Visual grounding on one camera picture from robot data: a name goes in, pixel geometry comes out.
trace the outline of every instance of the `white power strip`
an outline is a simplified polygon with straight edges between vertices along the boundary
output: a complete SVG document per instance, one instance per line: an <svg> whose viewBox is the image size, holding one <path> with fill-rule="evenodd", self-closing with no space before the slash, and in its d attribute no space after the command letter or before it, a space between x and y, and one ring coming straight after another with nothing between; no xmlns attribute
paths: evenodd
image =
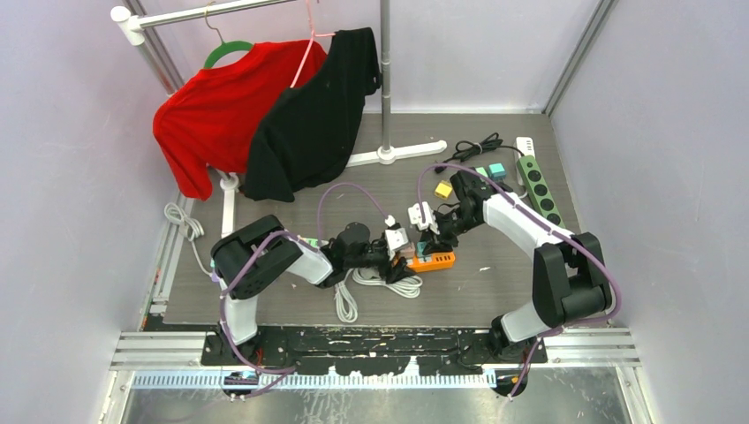
<svg viewBox="0 0 749 424"><path fill-rule="evenodd" d="M533 150L533 139L530 137L517 137L515 139L515 147L523 152L523 155L536 157L536 151ZM518 163L519 158L520 153L515 152L515 163ZM520 170L515 170L515 173L518 176L518 184L525 186L523 183L523 177L520 175Z"/></svg>

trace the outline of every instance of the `black shirt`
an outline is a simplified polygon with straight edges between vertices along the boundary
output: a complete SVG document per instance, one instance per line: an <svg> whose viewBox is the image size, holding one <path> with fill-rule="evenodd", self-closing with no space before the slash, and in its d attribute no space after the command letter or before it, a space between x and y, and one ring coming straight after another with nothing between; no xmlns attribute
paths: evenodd
<svg viewBox="0 0 749 424"><path fill-rule="evenodd" d="M294 201L304 187L344 171L361 123L364 97L380 87L372 28L338 31L320 70L287 88L250 144L242 192L257 201Z"/></svg>

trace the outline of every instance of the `yellow block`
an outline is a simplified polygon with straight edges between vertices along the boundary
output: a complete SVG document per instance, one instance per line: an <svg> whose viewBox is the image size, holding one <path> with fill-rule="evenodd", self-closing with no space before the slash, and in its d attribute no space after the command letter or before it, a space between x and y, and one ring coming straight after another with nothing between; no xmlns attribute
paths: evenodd
<svg viewBox="0 0 749 424"><path fill-rule="evenodd" d="M448 183L447 181L440 181L440 184L437 185L437 188L435 189L435 196L439 197L440 199L447 199L450 197L450 194L452 193L452 185Z"/></svg>

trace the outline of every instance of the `gray wooden tabletop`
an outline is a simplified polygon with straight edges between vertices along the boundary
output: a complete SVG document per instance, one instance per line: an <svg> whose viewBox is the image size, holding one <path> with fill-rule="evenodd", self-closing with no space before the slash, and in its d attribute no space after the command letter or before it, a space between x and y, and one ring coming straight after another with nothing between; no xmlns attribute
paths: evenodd
<svg viewBox="0 0 749 424"><path fill-rule="evenodd" d="M393 116L392 143L407 146L435 140L448 141L440 154L405 159L391 165L370 164L349 168L334 182L295 193L296 201L251 201L239 196L236 206L237 229L252 221L274 214L285 227L305 237L315 238L317 203L322 193L337 182L364 186L403 226L406 210L416 202L416 179L428 164L441 161L454 152L459 140L481 141L498 132L505 143L516 137L531 137L536 159L549 183L562 218L572 231L578 231L578 219L572 206L564 170L556 150L549 119L543 115L461 115L428 114ZM380 116L365 114L359 129L355 153L375 149L380 143ZM509 149L476 156L467 166L502 163L508 171L507 181L515 184L515 165ZM424 177L423 195L432 207L443 201L433 195L437 183L448 179L429 172ZM198 219L206 235L197 240L200 256L209 262L209 250L220 238L223 192L214 184L213 196L196 202L192 217ZM448 201L455 201L454 195ZM373 235L384 230L376 208L363 194L350 187L340 187L323 206L324 237L335 237L348 223L361 222ZM492 319L523 305L531 295L531 261L501 232L486 226L460 237L456 264L452 269L423 273L421 295L404 299L384 287L365 287L348 282L359 305L358 325L400 326L488 326ZM339 325L333 300L333 289L318 289L295 276L284 275L260 296L258 323ZM167 306L166 322L214 323L218 320L218 289L198 268L188 244L182 248L178 270Z"/></svg>

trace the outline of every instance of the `clothing rack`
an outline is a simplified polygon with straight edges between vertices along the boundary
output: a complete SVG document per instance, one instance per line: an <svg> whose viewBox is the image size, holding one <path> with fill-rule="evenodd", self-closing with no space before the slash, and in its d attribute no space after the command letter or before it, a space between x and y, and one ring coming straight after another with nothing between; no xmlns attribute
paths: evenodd
<svg viewBox="0 0 749 424"><path fill-rule="evenodd" d="M122 30L127 40L135 46L143 56L154 75L162 83L168 94L175 93L182 85L182 81L175 78L175 70L170 68L167 60L157 53L153 46L153 32L148 28L173 24L192 19L202 19L204 16L220 15L233 11L243 11L273 4L287 3L293 0L234 0L227 3L211 4L206 7L173 11L160 15L133 15L125 6L116 6L111 11L111 18ZM394 148L390 144L390 0L380 0L380 48L382 50L382 144L374 152L352 155L346 166L366 165L369 163L391 164L397 159L407 157L432 155L442 153L447 148L444 140L431 143ZM235 175L222 172L221 187L224 191L222 237L234 231L234 195L238 188Z"/></svg>

